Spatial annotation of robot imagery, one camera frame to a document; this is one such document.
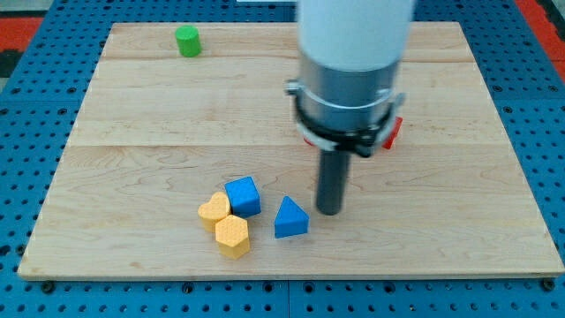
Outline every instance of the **wood grain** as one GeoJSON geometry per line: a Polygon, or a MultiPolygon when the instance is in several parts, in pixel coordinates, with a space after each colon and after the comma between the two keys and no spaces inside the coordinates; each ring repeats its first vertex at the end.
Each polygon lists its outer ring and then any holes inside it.
{"type": "Polygon", "coordinates": [[[457,23],[414,23],[390,151],[353,158],[345,210],[315,211],[318,151],[283,83],[293,24],[115,24],[19,266],[29,280],[433,279],[565,269],[457,23]],[[222,257],[198,206],[253,175],[252,251],[222,257]],[[307,235],[274,239],[284,195],[307,235]]]}

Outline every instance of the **yellow block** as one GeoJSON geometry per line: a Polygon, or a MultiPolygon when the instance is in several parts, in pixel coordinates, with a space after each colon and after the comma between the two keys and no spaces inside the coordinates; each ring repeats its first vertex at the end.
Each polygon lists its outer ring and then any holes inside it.
{"type": "Polygon", "coordinates": [[[214,233],[215,225],[230,214],[230,200],[226,193],[217,192],[210,201],[198,208],[204,230],[214,233]]]}
{"type": "Polygon", "coordinates": [[[215,240],[220,253],[234,260],[249,252],[247,221],[238,216],[226,216],[215,225],[215,240]]]}

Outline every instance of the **blue pegboard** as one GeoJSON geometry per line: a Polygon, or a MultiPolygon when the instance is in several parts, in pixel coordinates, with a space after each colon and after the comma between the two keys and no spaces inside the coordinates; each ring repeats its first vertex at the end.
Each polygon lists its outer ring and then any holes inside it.
{"type": "MultiPolygon", "coordinates": [[[[56,0],[0,95],[0,316],[565,315],[552,281],[28,283],[15,273],[113,22],[292,21],[232,0],[56,0]]],[[[459,21],[548,228],[565,256],[565,89],[509,0],[419,0],[459,21]]]]}

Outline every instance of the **blue cube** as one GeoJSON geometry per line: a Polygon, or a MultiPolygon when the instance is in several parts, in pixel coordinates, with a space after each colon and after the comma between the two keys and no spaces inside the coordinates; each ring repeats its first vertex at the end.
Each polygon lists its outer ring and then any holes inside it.
{"type": "Polygon", "coordinates": [[[275,238],[284,238],[308,232],[310,216],[290,197],[282,199],[275,219],[275,238]]]}
{"type": "Polygon", "coordinates": [[[259,191],[251,177],[228,182],[225,188],[235,216],[247,218],[261,212],[259,191]]]}

